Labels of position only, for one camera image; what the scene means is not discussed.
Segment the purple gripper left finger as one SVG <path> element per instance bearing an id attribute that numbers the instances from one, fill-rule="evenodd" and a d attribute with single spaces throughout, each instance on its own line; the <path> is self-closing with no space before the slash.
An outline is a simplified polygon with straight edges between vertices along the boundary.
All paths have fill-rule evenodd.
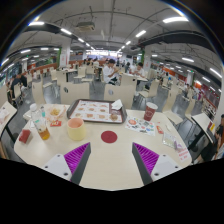
<path id="1" fill-rule="evenodd" d="M 56 154 L 43 166 L 43 169 L 70 182 L 79 184 L 90 154 L 91 145 L 86 143 L 65 155 Z"/>

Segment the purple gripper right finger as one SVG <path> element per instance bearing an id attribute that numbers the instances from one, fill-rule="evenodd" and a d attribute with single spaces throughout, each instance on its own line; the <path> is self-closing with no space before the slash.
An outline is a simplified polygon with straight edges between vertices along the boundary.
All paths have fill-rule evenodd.
<path id="1" fill-rule="evenodd" d="M 181 170 L 181 167 L 168 155 L 159 155 L 137 143 L 132 144 L 132 154 L 144 185 Z"/>

